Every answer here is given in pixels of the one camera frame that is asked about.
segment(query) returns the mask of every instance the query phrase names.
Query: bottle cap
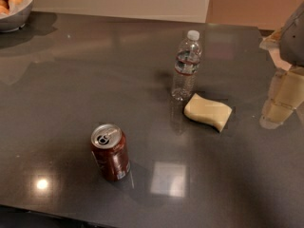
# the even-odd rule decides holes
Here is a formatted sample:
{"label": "bottle cap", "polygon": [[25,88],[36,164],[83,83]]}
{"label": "bottle cap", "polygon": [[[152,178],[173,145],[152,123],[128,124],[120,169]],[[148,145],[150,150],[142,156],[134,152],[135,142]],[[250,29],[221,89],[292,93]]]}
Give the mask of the bottle cap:
{"label": "bottle cap", "polygon": [[196,30],[189,30],[187,37],[190,40],[198,41],[198,39],[200,38],[200,33]]}

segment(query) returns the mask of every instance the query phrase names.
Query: bottle label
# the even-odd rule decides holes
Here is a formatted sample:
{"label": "bottle label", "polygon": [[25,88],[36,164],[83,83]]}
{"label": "bottle label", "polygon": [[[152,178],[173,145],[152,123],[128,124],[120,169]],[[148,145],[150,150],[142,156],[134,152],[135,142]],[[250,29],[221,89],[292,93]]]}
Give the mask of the bottle label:
{"label": "bottle label", "polygon": [[200,57],[193,51],[182,51],[178,54],[175,70],[183,75],[192,75],[200,66]]}

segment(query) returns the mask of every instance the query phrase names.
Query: can lid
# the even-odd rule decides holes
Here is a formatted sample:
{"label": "can lid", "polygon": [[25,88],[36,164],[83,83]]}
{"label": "can lid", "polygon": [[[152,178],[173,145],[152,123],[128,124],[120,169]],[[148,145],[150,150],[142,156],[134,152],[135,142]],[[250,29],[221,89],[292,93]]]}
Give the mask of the can lid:
{"label": "can lid", "polygon": [[92,133],[92,143],[101,149],[114,147],[122,138],[122,130],[114,124],[98,126]]}

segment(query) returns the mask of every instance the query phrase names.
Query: plastic bottle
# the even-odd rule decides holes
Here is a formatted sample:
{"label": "plastic bottle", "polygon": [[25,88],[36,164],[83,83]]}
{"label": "plastic bottle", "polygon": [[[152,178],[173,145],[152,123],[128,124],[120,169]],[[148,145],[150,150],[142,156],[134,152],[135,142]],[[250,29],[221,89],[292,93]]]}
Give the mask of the plastic bottle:
{"label": "plastic bottle", "polygon": [[187,101],[192,96],[202,51],[199,38],[198,31],[189,30],[180,43],[171,88],[172,97],[178,101]]}

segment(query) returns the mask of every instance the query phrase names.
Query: pull tab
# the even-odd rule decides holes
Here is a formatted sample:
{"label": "pull tab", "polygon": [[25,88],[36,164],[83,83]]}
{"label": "pull tab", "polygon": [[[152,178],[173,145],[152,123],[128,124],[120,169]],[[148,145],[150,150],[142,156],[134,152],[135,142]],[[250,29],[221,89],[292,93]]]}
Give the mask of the pull tab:
{"label": "pull tab", "polygon": [[98,143],[99,144],[101,144],[101,145],[106,145],[106,144],[108,144],[109,143],[109,141],[110,141],[110,136],[108,135],[108,134],[105,134],[105,135],[101,135],[101,136],[98,136],[97,137],[97,141],[98,141]]}

